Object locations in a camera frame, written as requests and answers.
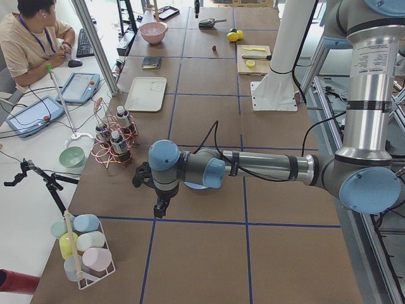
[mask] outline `pink cup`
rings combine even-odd
[[[111,252],[105,248],[89,248],[84,252],[82,261],[88,268],[103,271],[112,261]]]

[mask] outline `label sticker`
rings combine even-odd
[[[353,49],[351,77],[387,74],[390,66],[390,44],[376,44]]]

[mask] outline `tripod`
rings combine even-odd
[[[71,184],[78,184],[77,179],[72,179],[70,177],[64,177],[62,175],[58,175],[55,173],[52,173],[51,175],[47,175],[41,168],[36,167],[32,160],[25,160],[23,159],[22,163],[20,163],[21,171],[22,173],[18,173],[16,176],[14,176],[14,180],[12,182],[4,182],[4,186],[6,187],[14,187],[16,186],[19,182],[23,180],[24,177],[27,177],[27,172],[29,170],[33,170],[36,174],[40,175],[43,179],[44,182],[46,182],[46,187],[51,193],[51,196],[55,200],[55,203],[57,204],[59,210],[61,211],[62,215],[65,213],[65,206],[62,203],[61,198],[59,197],[59,194],[57,193],[57,190],[63,190],[63,187],[59,185],[56,181],[63,181],[63,182],[69,182]]]

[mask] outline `pink bowl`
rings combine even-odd
[[[139,28],[141,36],[150,44],[161,42],[167,30],[167,24],[163,22],[149,22],[141,25]]]

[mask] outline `lanyard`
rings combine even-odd
[[[27,27],[27,24],[24,22],[24,20],[21,18],[21,15],[18,15],[18,19],[21,22],[21,24],[30,32],[30,34],[32,35],[32,37],[34,37],[34,39],[39,43],[39,46],[42,48],[42,50],[44,51],[45,55],[49,56],[46,52],[45,52],[45,47],[42,44],[41,40],[39,40],[39,38],[37,36],[34,35],[33,32],[30,31],[30,29]],[[47,31],[47,29],[45,28],[45,34],[46,34],[46,39],[48,40],[49,44],[51,45],[51,49],[53,51],[53,53],[56,53],[55,49],[53,48],[53,44],[52,44],[52,40],[51,37],[49,36],[49,33]]]

